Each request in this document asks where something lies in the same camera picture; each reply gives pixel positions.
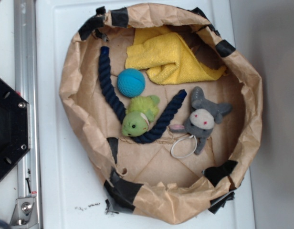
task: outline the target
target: brown paper bag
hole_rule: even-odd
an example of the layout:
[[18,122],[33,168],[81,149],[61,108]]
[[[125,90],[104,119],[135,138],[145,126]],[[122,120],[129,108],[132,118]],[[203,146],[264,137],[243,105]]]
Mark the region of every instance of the brown paper bag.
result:
[[[98,79],[100,48],[110,48],[111,80],[124,70],[126,49],[133,44],[136,28],[167,25],[180,34],[197,59],[227,74],[217,81],[157,85],[142,71],[146,88],[142,95],[160,97],[161,114],[176,91],[188,94],[195,86],[213,102],[228,102],[233,111],[216,125],[203,152],[184,159],[170,155],[180,134],[167,129],[150,144],[137,144],[121,135],[121,124],[101,93]],[[117,89],[127,107],[129,98]],[[184,222],[227,200],[238,188],[261,140],[262,81],[248,61],[223,40],[203,12],[161,4],[138,4],[113,10],[97,10],[72,39],[66,56],[60,97],[70,124],[87,151],[108,194],[110,209],[164,220]],[[189,97],[171,121],[181,124],[190,113]],[[176,151],[190,149],[181,142]]]

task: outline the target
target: plush turtle head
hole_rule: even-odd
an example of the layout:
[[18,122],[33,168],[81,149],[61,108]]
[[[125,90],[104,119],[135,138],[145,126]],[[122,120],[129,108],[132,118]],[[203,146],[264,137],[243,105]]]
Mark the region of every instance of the plush turtle head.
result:
[[137,137],[148,131],[149,121],[145,114],[139,111],[128,113],[123,120],[124,136]]

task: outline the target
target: black tape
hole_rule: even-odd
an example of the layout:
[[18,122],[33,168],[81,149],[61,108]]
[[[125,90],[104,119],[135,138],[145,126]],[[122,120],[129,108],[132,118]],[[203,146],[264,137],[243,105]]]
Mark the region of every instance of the black tape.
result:
[[109,182],[105,182],[105,190],[110,202],[110,211],[132,213],[135,209],[133,201],[143,185],[123,180],[115,169],[112,169],[110,181],[113,187]]
[[105,7],[102,6],[102,7],[99,7],[96,9],[96,15],[99,16],[99,15],[103,15],[105,14]]
[[90,34],[97,28],[104,26],[104,17],[93,16],[88,19],[83,26],[79,29],[79,35],[82,41],[85,41]]
[[238,164],[237,161],[228,160],[222,166],[210,167],[205,169],[202,174],[214,185],[214,187],[221,181],[222,178],[231,174],[233,169]]
[[116,137],[109,137],[107,141],[111,147],[112,155],[114,157],[115,164],[117,164],[117,151],[118,151],[118,139]]
[[[190,12],[193,12],[193,13],[195,13],[195,14],[197,14],[197,15],[200,15],[201,17],[203,17],[203,18],[209,20],[209,19],[207,18],[207,16],[204,14],[204,12],[203,12],[201,9],[199,9],[198,7],[196,7],[196,8],[193,9],[193,10],[191,10]],[[209,24],[209,25],[207,25],[207,26],[208,26],[208,27],[210,28],[210,30],[212,30],[217,36],[220,36],[220,33],[218,32],[218,30],[215,29],[215,27],[213,26],[213,24]]]
[[[212,203],[216,203],[218,201],[218,199],[221,199],[222,197],[219,197],[219,198],[216,198],[214,200],[211,200],[210,201],[210,204],[212,205]],[[231,192],[230,194],[228,194],[225,198],[223,198],[222,200],[220,200],[218,203],[216,203],[215,205],[212,205],[210,208],[209,208],[209,211],[213,214],[216,214],[217,211],[220,209],[220,208],[223,208],[225,203],[229,200],[234,200],[235,198],[235,193],[234,192]]]
[[226,40],[222,40],[216,44],[215,48],[221,57],[227,57],[236,50],[235,47]]
[[111,11],[112,25],[127,28],[129,23],[128,10],[126,7]]
[[108,212],[133,213],[135,207],[117,194],[108,181],[105,182],[105,191],[108,197],[108,200],[106,201]]
[[190,12],[193,12],[193,13],[195,13],[195,14],[197,14],[197,15],[200,15],[201,17],[203,17],[203,18],[205,18],[205,19],[208,19],[208,18],[206,17],[206,15],[204,14],[204,12],[203,12],[200,8],[198,8],[198,7],[196,7],[196,8],[193,9],[193,10],[191,10]]

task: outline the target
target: plush bunny face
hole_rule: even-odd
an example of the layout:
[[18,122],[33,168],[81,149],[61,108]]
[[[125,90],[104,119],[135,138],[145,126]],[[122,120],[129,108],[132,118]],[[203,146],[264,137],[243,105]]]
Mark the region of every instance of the plush bunny face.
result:
[[198,137],[209,137],[215,126],[214,117],[205,109],[192,112],[184,122],[187,133]]
[[189,116],[190,122],[201,129],[212,129],[215,126],[214,117],[205,109],[198,109]]

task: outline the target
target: metal rail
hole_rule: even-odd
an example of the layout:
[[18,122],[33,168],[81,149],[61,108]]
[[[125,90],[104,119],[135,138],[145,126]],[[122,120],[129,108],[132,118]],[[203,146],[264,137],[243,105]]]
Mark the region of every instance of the metal rail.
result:
[[[37,45],[34,0],[14,0],[14,41],[15,90],[30,104],[30,152],[18,163],[18,200],[33,198],[34,203],[31,204],[36,214],[32,214],[32,216],[37,217],[37,219],[30,219],[31,223],[27,222],[25,228],[40,229],[42,228],[42,206],[38,144]],[[18,228],[12,223],[11,226],[12,228]]]

